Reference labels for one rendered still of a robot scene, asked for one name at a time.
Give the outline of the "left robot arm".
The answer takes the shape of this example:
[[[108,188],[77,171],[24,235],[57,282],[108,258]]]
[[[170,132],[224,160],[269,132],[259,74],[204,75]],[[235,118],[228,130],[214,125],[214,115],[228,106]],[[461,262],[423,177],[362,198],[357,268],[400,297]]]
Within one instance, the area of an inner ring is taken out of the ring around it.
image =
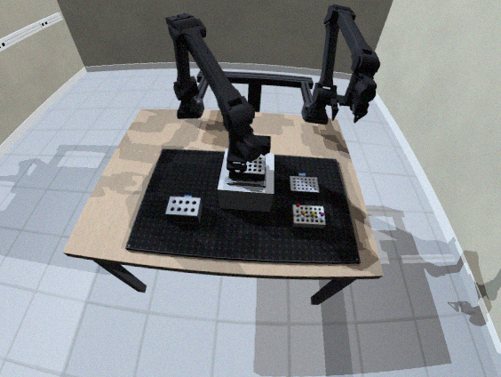
[[[337,98],[337,86],[333,85],[333,70],[339,29],[351,52],[353,62],[351,70],[353,74],[348,86],[355,90],[355,92],[352,92],[348,88],[346,89],[344,103],[352,105],[353,115],[361,116],[366,113],[370,105],[369,102],[376,96],[377,84],[373,76],[378,72],[380,61],[376,52],[373,52],[365,42],[360,30],[353,21],[354,19],[355,14],[350,7],[334,4],[328,8],[323,22],[326,28],[326,37],[322,73],[319,84],[315,83],[314,85],[313,104],[310,105],[310,108],[305,107],[304,109],[308,119],[328,121],[326,105],[330,106],[330,100]],[[325,85],[323,87],[329,87],[330,89],[322,88],[323,84]]]

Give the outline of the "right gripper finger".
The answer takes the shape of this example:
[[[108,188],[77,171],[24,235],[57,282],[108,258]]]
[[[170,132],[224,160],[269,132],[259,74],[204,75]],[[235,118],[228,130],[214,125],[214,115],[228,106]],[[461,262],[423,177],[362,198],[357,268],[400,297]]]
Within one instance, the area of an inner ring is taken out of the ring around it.
[[[247,165],[243,165],[241,164],[241,171],[240,172],[236,172],[235,169],[227,169],[228,171],[232,172],[235,176],[240,176],[243,172],[246,172],[247,171]]]

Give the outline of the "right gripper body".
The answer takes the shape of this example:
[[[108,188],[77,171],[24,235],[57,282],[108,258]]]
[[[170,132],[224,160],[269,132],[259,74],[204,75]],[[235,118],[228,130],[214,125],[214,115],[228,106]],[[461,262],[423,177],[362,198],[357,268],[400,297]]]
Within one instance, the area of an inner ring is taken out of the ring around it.
[[[227,151],[227,169],[241,169],[241,164],[234,164],[233,162],[247,164],[244,157],[237,156],[237,147],[235,144],[229,141],[228,151]]]

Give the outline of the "white tube rack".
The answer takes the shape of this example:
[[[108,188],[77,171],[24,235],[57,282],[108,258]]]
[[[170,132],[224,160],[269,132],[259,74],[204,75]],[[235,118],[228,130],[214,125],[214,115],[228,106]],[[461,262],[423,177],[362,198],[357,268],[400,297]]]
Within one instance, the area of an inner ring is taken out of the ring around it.
[[[321,213],[324,213],[323,206],[300,205],[296,209],[296,205],[293,205],[291,212],[292,227],[323,229],[326,225],[325,217],[320,218]],[[302,212],[306,213],[303,218],[301,217]],[[313,218],[310,217],[312,212],[314,212]]]

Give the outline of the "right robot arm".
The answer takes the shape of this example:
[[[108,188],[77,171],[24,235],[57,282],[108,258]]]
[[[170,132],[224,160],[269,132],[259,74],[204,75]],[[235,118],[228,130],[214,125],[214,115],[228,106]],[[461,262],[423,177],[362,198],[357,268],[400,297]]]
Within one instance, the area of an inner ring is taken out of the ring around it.
[[[190,76],[189,51],[216,97],[228,138],[237,147],[237,156],[251,162],[260,155],[269,154],[271,136],[253,134],[250,124],[255,118],[255,109],[230,83],[204,42],[206,27],[202,21],[193,15],[182,13],[166,17],[166,23],[173,40],[178,72],[177,81],[173,82],[176,97],[181,101],[178,116],[199,115],[202,109],[202,103],[197,103],[194,99],[199,90],[195,77]],[[240,104],[237,105],[238,103]]]

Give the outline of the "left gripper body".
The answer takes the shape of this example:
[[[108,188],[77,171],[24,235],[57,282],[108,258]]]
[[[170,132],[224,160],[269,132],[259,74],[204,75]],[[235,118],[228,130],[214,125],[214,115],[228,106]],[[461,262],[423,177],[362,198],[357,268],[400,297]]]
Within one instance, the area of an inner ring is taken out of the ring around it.
[[[351,90],[352,92],[355,92],[355,90],[351,89],[349,86],[347,87],[349,90]],[[336,99],[331,99],[331,103],[332,103],[332,106],[348,106],[350,107],[350,109],[352,110],[352,105],[346,105],[344,103],[344,96],[345,95],[337,95],[337,98]]]

